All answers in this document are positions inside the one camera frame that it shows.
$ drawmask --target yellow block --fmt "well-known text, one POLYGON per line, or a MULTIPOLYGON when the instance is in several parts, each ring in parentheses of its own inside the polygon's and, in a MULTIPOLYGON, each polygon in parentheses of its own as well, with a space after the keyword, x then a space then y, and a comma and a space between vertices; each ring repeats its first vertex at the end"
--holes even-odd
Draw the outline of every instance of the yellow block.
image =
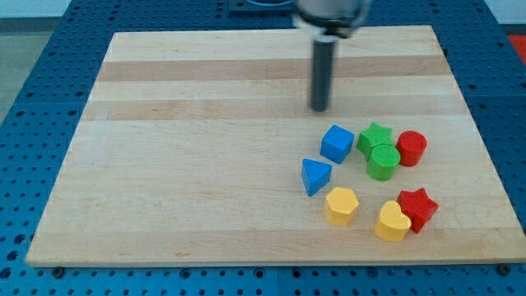
POLYGON ((390 242, 399 242, 411 228, 411 220, 402 213, 396 201, 386 202, 376 220, 375 234, 390 242))
POLYGON ((358 206, 360 203, 354 191, 335 187, 325 198, 325 217, 331 224, 346 226, 354 219, 358 206))

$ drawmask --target red star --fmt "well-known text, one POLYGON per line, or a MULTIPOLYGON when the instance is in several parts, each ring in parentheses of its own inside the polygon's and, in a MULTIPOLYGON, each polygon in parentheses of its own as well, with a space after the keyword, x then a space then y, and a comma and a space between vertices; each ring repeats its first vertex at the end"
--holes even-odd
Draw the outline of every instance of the red star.
POLYGON ((429 198, 424 188, 416 192, 401 191, 396 201, 400 204, 402 212, 411 219, 411 229, 415 233, 419 233, 438 210, 438 204, 429 198))

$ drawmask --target toy block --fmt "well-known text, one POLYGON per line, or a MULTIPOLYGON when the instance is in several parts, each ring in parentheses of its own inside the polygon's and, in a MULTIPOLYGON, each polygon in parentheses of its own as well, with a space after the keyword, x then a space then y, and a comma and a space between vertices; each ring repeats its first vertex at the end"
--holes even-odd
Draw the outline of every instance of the toy block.
POLYGON ((302 179, 307 195, 312 197, 330 181, 332 165, 315 160, 303 160, 302 179))
POLYGON ((367 173, 378 181, 387 181, 393 178, 400 162, 400 153, 392 145, 378 145, 372 149, 367 161, 367 173))
POLYGON ((376 220, 375 234, 389 242, 399 242, 411 228, 411 220, 396 201, 386 202, 376 220))
POLYGON ((415 131, 402 132, 396 143, 400 164, 407 167, 417 165, 426 147, 427 140, 423 134, 415 131))
POLYGON ((320 154, 336 164, 342 164, 353 146, 354 134, 333 125, 321 140, 320 154))
POLYGON ((324 212, 329 223, 346 226, 354 219, 360 203, 351 189, 335 187, 325 197, 324 212))
POLYGON ((420 188, 416 192, 402 191, 396 200, 402 212, 411 219, 411 230, 419 233, 424 225, 438 210, 438 204, 427 195, 426 189, 420 188))
POLYGON ((356 148, 365 155, 366 160, 369 160, 374 147, 384 144, 393 145, 393 141, 391 140, 392 132, 392 128, 382 127, 378 123, 371 123, 371 126, 367 130, 360 132, 356 148))

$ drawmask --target blue cube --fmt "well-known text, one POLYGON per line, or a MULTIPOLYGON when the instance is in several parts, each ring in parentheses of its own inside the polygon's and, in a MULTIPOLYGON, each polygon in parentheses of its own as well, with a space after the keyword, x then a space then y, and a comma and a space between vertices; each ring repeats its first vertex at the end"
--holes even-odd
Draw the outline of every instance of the blue cube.
POLYGON ((336 164, 342 164, 353 146, 354 134, 333 125, 321 140, 320 154, 336 164))
POLYGON ((331 171, 332 165, 330 164, 315 160, 303 160, 302 179, 308 196, 312 197, 330 181, 331 171))

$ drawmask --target green cylinder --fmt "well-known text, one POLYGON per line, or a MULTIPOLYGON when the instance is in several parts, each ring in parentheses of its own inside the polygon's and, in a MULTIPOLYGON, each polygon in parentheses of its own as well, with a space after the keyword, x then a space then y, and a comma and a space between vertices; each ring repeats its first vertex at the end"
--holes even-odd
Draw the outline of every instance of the green cylinder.
POLYGON ((375 180, 387 181, 393 178, 399 162, 400 153, 392 145, 375 146, 367 162, 367 173, 375 180))

